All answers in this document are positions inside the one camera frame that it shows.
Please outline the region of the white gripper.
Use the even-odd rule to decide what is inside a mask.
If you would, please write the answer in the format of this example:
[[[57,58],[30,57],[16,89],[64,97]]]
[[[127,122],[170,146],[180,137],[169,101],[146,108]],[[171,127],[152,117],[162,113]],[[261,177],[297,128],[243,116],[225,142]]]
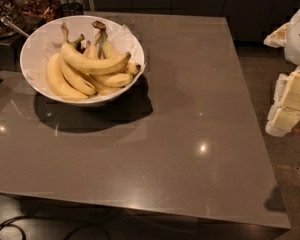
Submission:
[[[275,85],[274,104],[271,106],[265,131],[283,137],[300,121],[300,8],[289,23],[281,25],[264,39],[272,48],[284,47],[287,61],[298,65],[289,75],[280,74]]]

